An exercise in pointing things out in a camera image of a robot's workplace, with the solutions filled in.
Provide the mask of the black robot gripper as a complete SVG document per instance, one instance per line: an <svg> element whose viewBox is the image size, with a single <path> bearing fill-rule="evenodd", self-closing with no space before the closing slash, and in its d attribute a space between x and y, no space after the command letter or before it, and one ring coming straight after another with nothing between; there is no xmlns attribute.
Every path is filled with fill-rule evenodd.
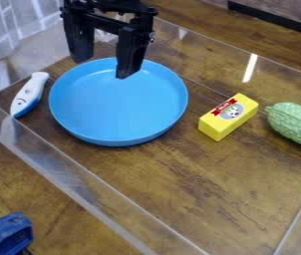
<svg viewBox="0 0 301 255"><path fill-rule="evenodd" d="M74 61L80 64L94 57L94 29L119 33L116 46L116 78L126 79L143 64L152 41L152 19L156 9L142 0L64 0L60 8L68 49ZM130 22L100 15L115 12L132 14Z"/></svg>

